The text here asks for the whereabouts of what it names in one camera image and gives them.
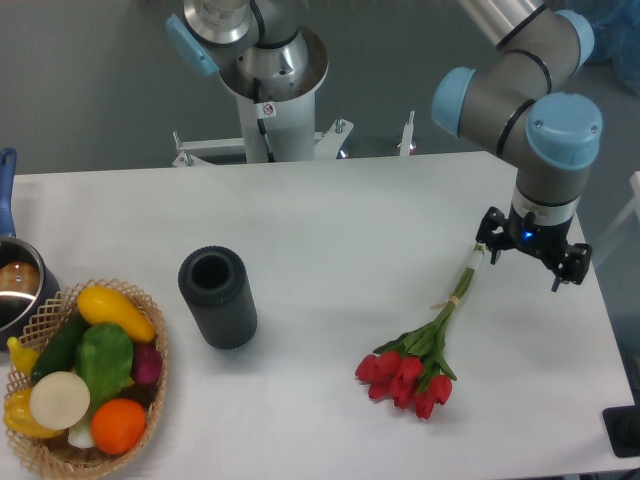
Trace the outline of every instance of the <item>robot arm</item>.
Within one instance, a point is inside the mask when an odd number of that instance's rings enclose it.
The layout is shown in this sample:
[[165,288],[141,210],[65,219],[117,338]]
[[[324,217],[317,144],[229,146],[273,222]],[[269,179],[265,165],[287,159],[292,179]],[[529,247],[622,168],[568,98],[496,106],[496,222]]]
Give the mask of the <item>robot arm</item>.
[[[185,0],[184,23],[205,47],[205,54],[222,69],[250,47],[279,48],[298,34],[295,0]],[[188,37],[181,27],[177,17],[167,24],[173,43],[192,63],[192,45],[185,50]]]
[[554,93],[588,58],[593,32],[541,0],[460,0],[503,54],[487,73],[457,68],[433,99],[435,122],[518,169],[509,215],[489,209],[478,230],[495,263],[502,250],[540,259],[560,283],[580,284],[591,255],[566,240],[599,149],[602,116],[579,95]]
[[320,39],[298,25],[297,4],[184,0],[184,18],[167,21],[183,59],[205,76],[220,71],[236,97],[248,163],[314,158],[315,90],[328,60]]

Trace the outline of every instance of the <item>gray floor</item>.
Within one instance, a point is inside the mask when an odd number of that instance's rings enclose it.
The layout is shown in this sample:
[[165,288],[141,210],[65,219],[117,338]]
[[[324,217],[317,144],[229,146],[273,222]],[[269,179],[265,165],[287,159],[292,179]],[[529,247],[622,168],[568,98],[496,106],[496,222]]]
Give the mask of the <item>gray floor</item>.
[[[217,80],[185,68],[167,41],[164,21],[180,4],[0,2],[0,145],[18,149],[19,173],[168,167],[174,129],[183,141],[240,136],[233,99]],[[344,117],[356,124],[352,156],[392,155],[415,110],[420,153],[475,150],[437,128],[429,114],[450,69],[487,68],[497,58],[457,2],[301,4],[302,23],[330,55],[317,95],[319,130]],[[564,90],[594,100],[605,118],[601,155],[579,208],[593,241],[632,196],[640,98],[616,81],[610,65],[584,67]],[[625,360],[640,352],[639,230],[597,272]]]

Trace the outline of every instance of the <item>tulip bouquet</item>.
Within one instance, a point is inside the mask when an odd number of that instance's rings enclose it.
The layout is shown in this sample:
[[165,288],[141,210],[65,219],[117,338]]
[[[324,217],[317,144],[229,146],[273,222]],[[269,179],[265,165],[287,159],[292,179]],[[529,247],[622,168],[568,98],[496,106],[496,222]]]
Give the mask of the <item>tulip bouquet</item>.
[[428,419],[436,403],[444,405],[456,376],[444,359],[445,332],[451,315],[469,289],[484,257],[484,246],[476,244],[473,256],[449,299],[434,308],[442,310],[426,325],[406,332],[364,357],[356,377],[370,384],[369,398],[393,398],[397,408],[415,404],[419,418]]

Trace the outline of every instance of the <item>orange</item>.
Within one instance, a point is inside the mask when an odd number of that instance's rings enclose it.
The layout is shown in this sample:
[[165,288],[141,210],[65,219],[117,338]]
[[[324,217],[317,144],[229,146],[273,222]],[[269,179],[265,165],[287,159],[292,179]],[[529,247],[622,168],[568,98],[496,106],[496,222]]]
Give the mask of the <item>orange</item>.
[[102,405],[91,420],[91,436],[100,450],[120,455],[133,448],[147,426],[142,406],[116,398]]

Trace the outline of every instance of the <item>blue pot handle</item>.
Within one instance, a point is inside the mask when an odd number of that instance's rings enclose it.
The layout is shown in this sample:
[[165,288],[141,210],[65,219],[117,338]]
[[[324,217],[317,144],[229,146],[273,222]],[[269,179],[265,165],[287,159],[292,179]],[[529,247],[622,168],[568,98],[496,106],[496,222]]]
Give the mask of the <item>blue pot handle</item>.
[[13,148],[5,148],[0,152],[0,237],[16,236],[16,226],[11,214],[11,194],[17,160],[18,154]]

